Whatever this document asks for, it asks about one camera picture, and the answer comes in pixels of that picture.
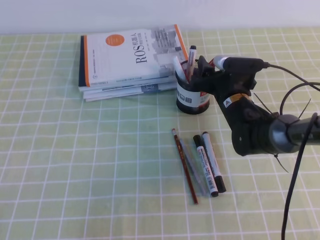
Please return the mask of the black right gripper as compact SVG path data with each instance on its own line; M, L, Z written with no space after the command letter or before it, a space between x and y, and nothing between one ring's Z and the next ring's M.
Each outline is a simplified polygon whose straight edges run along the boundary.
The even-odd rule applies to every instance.
M224 100L235 94L251 96L251 90L257 84L255 73L215 71L213 60L207 62L203 55L199 56L197 66L196 73L191 77L191 85L213 95L216 100Z

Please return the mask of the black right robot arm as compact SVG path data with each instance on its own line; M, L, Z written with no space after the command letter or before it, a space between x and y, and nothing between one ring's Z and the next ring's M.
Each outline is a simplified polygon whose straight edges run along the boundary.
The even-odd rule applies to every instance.
M239 56L216 56L207 62L200 56L197 66L190 84L196 91L214 96L231 129L232 145L238 155L295 153L308 126L311 131L306 144L319 145L319 117L311 123L310 118L284 114L282 108L268 112L251 99L256 73L269 68L268 62Z

